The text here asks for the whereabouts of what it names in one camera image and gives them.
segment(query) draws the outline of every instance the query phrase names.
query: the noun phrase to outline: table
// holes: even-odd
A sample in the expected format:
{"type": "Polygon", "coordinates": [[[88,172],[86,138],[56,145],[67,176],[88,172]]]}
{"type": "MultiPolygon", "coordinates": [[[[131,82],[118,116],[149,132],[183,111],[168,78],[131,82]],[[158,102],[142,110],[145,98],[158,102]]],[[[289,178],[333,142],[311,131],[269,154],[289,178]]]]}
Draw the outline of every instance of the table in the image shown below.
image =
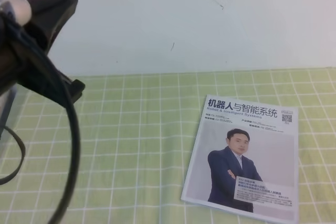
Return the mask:
{"type": "MultiPolygon", "coordinates": [[[[180,201],[207,94],[298,106],[300,222],[336,222],[336,69],[80,79],[80,174],[63,223],[259,223],[180,201]]],[[[27,155],[19,175],[0,186],[0,223],[46,223],[67,177],[67,117],[24,88],[13,111],[27,155]]],[[[20,158],[13,140],[4,145],[2,175],[20,158]]]]}

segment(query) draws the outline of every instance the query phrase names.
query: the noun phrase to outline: blue suit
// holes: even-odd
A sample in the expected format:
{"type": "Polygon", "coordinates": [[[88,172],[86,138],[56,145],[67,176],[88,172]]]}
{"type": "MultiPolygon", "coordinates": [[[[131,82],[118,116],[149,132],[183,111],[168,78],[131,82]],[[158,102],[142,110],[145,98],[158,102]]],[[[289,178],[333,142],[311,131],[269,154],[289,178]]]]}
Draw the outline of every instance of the blue suit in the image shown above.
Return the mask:
{"type": "Polygon", "coordinates": [[[212,151],[208,155],[208,162],[211,169],[212,188],[209,202],[220,204],[226,207],[253,212],[253,204],[233,199],[236,180],[227,172],[235,176],[262,181],[252,160],[242,156],[241,168],[236,156],[227,146],[221,151],[212,151]]]}

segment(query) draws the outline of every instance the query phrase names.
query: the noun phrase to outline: black cord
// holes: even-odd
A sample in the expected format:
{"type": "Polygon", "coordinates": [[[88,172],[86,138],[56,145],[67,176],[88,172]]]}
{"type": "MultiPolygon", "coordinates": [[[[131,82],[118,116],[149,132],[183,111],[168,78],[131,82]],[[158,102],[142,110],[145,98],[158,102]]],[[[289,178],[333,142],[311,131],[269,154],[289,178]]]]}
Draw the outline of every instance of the black cord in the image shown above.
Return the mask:
{"type": "Polygon", "coordinates": [[[54,64],[49,60],[46,54],[36,45],[36,43],[30,38],[29,35],[20,27],[20,25],[16,24],[14,21],[5,17],[6,21],[6,28],[7,31],[10,33],[12,38],[19,41],[24,47],[29,49],[33,54],[34,58],[31,59],[32,62],[38,63],[40,66],[43,66],[48,73],[46,76],[50,79],[50,82],[55,87],[56,92],[60,95],[63,99],[64,108],[67,111],[70,130],[71,130],[71,137],[72,137],[72,145],[71,145],[71,160],[70,160],[70,167],[68,173],[68,179],[65,185],[65,190],[63,192],[62,198],[53,214],[51,219],[49,220],[48,224],[59,224],[62,217],[64,216],[72,195],[74,193],[78,169],[79,169],[79,161],[80,161],[80,132],[79,132],[79,125],[76,110],[74,108],[74,104],[71,101],[70,95],[68,90],[66,89],[63,81],[58,74],[57,69],[55,68],[54,64]]]}
{"type": "Polygon", "coordinates": [[[4,177],[4,178],[0,178],[0,185],[4,185],[6,183],[8,183],[9,181],[11,181],[19,172],[23,160],[26,156],[26,147],[25,144],[22,142],[21,138],[9,127],[7,127],[6,125],[0,125],[0,128],[4,128],[6,131],[9,132],[10,135],[12,135],[12,137],[14,138],[14,140],[17,142],[17,144],[19,145],[19,148],[21,150],[21,161],[19,163],[19,166],[8,176],[4,177]]]}

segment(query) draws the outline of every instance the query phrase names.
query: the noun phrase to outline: magazine cover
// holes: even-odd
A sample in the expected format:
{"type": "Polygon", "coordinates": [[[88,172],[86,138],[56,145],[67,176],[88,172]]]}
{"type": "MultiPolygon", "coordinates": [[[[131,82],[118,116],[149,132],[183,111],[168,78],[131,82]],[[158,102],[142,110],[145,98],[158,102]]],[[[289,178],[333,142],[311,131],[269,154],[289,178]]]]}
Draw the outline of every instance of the magazine cover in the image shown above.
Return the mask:
{"type": "Polygon", "coordinates": [[[181,199],[298,223],[298,109],[208,95],[181,199]]]}

